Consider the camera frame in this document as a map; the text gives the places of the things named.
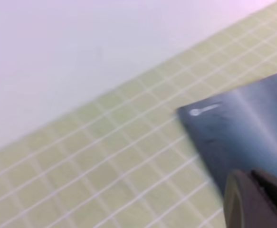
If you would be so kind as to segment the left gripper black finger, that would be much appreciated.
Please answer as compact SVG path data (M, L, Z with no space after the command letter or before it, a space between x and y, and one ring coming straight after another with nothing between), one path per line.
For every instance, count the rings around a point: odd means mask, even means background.
M277 177L261 170L233 170L223 211L228 228L277 228Z

